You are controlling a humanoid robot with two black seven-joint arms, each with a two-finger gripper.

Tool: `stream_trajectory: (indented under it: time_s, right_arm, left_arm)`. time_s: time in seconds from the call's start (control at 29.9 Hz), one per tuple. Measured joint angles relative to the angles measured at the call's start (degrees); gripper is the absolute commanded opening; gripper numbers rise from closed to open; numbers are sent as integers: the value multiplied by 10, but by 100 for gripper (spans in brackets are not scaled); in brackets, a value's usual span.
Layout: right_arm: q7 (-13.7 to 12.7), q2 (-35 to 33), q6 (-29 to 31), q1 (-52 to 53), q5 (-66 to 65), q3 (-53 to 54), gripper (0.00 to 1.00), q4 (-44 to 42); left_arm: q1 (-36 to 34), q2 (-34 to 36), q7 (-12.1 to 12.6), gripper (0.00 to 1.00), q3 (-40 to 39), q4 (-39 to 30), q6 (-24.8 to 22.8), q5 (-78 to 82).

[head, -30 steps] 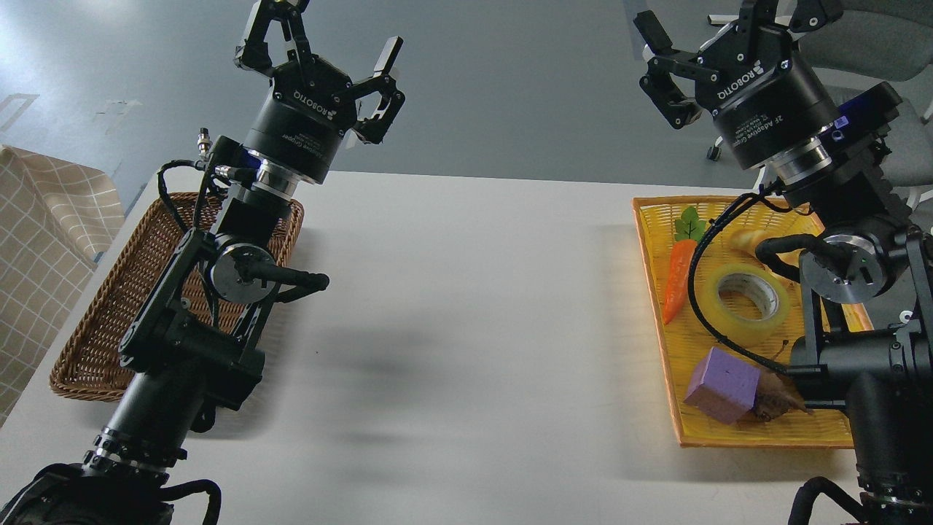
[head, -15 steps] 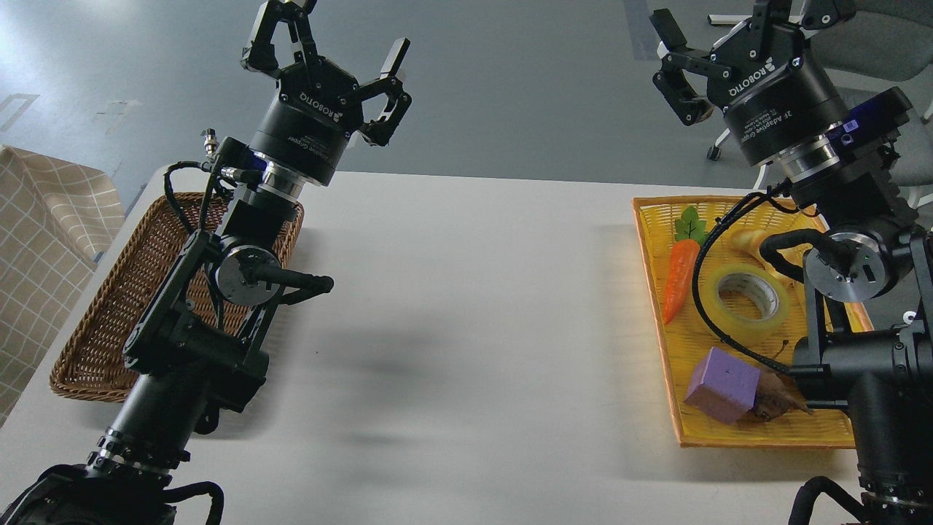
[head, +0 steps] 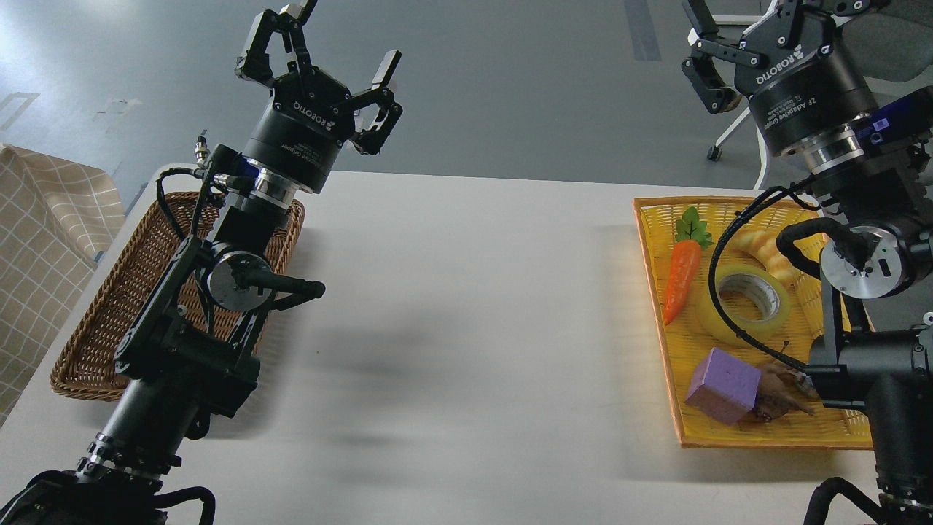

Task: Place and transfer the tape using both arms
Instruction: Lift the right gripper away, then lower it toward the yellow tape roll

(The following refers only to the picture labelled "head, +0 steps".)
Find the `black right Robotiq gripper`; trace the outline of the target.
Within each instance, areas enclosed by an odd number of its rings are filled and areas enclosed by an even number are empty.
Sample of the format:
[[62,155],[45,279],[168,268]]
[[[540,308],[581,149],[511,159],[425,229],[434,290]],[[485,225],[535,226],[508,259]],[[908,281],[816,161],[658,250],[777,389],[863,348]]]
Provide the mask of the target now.
[[720,36],[706,2],[683,1],[697,39],[681,70],[706,110],[717,115],[734,110],[739,94],[714,60],[736,64],[734,86],[749,99],[770,155],[786,155],[804,139],[877,109],[839,25],[890,3],[779,1],[740,41]]

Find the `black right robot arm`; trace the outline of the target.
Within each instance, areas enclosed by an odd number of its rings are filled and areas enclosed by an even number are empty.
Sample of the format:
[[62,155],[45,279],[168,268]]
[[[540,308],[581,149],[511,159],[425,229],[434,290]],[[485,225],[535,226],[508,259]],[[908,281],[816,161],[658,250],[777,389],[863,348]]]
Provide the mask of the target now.
[[707,111],[743,97],[770,156],[800,154],[809,176],[760,194],[730,223],[727,242],[765,207],[809,193],[844,223],[784,228],[780,253],[822,289],[824,332],[806,373],[827,408],[867,417],[877,502],[842,478],[814,489],[806,524],[823,524],[842,495],[877,524],[929,524],[932,502],[931,315],[901,331],[870,329],[863,302],[898,295],[931,275],[931,88],[880,106],[867,77],[915,79],[931,67],[929,1],[773,1],[740,39],[721,36],[706,3],[685,1],[693,29],[682,70]]

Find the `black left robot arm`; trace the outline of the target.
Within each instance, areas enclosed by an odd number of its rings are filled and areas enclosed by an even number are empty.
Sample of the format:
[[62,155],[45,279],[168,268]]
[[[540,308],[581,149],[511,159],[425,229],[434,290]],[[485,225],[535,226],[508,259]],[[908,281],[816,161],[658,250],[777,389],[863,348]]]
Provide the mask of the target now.
[[324,294],[324,284],[281,275],[265,252],[286,226],[296,192],[319,193],[341,147],[377,154],[399,120],[390,50],[370,89],[351,93],[312,63],[303,28],[316,2],[264,10],[235,73],[270,91],[242,152],[203,137],[193,168],[156,179],[156,201],[180,244],[114,353],[130,383],[77,468],[34,476],[2,508],[4,524],[164,524],[196,499],[211,524],[204,486],[162,492],[180,465],[183,439],[208,432],[213,415],[235,416],[257,388],[253,355],[271,311]]

